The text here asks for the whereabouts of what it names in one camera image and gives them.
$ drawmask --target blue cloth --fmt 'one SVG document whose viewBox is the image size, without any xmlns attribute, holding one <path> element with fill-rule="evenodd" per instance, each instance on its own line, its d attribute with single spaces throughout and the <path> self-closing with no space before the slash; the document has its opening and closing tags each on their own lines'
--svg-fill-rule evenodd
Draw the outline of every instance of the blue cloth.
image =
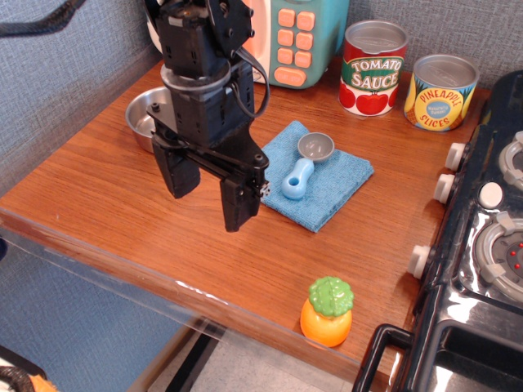
<svg viewBox="0 0 523 392">
<path fill-rule="evenodd" d="M 290 200 L 281 191 L 283 179 L 301 158 L 297 143 L 308 130 L 299 121 L 291 122 L 263 151 L 269 157 L 266 179 L 271 193 L 261 201 L 314 233 L 346 203 L 354 192 L 374 173 L 369 161 L 336 149 L 315 170 L 301 200 Z"/>
</svg>

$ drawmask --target tomato illustration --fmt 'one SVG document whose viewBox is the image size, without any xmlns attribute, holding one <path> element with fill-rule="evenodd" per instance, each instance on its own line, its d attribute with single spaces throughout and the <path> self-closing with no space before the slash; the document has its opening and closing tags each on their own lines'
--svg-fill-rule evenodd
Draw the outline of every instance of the tomato illustration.
<svg viewBox="0 0 523 392">
<path fill-rule="evenodd" d="M 354 92 L 349 90 L 349 87 L 346 86 L 344 82 L 340 85 L 340 102 L 344 108 L 351 108 L 356 103 L 356 97 Z"/>
<path fill-rule="evenodd" d="M 356 100 L 356 108 L 367 116 L 374 116 L 382 112 L 389 101 L 385 94 L 373 93 L 371 96 L 359 96 Z"/>
<path fill-rule="evenodd" d="M 394 89 L 394 91 L 391 93 L 391 96 L 389 97 L 389 106 L 394 106 L 394 103 L 396 102 L 396 96 L 398 95 L 398 87 Z"/>
</svg>

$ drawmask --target black handle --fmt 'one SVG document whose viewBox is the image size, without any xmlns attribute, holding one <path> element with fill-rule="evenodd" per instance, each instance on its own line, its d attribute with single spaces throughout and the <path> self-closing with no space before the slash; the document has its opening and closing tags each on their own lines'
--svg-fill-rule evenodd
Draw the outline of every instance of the black handle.
<svg viewBox="0 0 523 392">
<path fill-rule="evenodd" d="M 411 332 L 394 325 L 382 324 L 376 328 L 365 352 L 358 376 L 356 376 L 354 381 L 352 392 L 367 392 L 370 390 L 378 365 L 382 359 L 383 351 L 385 351 L 388 345 L 407 350 L 412 347 L 412 340 L 413 334 Z"/>
</svg>

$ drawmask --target metal bowl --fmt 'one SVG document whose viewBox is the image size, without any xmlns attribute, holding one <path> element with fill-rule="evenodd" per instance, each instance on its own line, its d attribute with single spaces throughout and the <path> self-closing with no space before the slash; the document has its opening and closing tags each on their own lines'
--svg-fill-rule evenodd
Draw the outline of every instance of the metal bowl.
<svg viewBox="0 0 523 392">
<path fill-rule="evenodd" d="M 153 152 L 154 120 L 147 114 L 147 106 L 154 102 L 172 105 L 171 93 L 166 87 L 153 88 L 132 100 L 125 111 L 125 120 L 133 130 L 136 142 L 142 149 L 150 153 Z"/>
</svg>

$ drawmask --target tomato sauce label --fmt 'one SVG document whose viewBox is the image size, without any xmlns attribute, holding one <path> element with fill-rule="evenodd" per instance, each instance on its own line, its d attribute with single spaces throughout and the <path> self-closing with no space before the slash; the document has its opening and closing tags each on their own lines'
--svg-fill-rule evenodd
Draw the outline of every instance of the tomato sauce label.
<svg viewBox="0 0 523 392">
<path fill-rule="evenodd" d="M 396 101 L 403 57 L 374 56 L 344 60 L 340 103 L 364 116 L 384 114 Z"/>
</svg>

